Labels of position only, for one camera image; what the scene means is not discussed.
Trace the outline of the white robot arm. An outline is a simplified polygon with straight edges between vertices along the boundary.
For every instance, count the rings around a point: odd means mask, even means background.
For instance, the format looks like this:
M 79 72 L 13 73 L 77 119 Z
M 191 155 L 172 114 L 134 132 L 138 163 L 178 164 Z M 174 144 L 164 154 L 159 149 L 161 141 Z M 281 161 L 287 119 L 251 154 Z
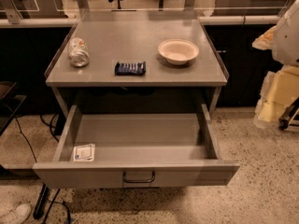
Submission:
M 270 49 L 282 68 L 268 72 L 263 80 L 261 98 L 253 123 L 258 128 L 278 124 L 287 109 L 299 98 L 299 0 L 295 0 L 278 23 L 256 38 L 252 46 Z

